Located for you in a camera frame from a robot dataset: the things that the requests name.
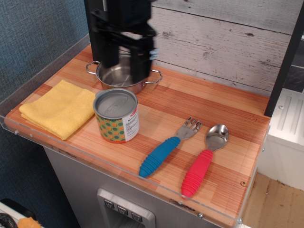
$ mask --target fork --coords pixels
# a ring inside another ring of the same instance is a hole
[[[139,175],[147,177],[154,173],[168,155],[180,144],[181,140],[192,137],[198,132],[201,125],[202,123],[199,120],[196,122],[196,119],[189,117],[174,137],[164,141],[146,157],[139,169]]]

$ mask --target whitewashed wood panel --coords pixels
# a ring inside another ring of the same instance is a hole
[[[157,0],[152,5],[291,35],[302,3],[303,0]]]
[[[273,89],[291,37],[161,8],[149,23],[158,32],[156,64],[263,95]]]

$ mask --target tin can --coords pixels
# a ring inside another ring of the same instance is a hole
[[[93,102],[100,134],[109,142],[124,143],[139,131],[138,101],[126,89],[99,91]]]

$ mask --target control panel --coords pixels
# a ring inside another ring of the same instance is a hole
[[[138,227],[155,228],[155,215],[147,209],[104,189],[98,189],[97,199],[108,228],[125,227],[132,222],[139,223]]]

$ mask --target folded towel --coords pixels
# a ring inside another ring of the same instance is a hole
[[[21,116],[65,140],[94,114],[95,94],[61,80],[38,100],[22,105]]]

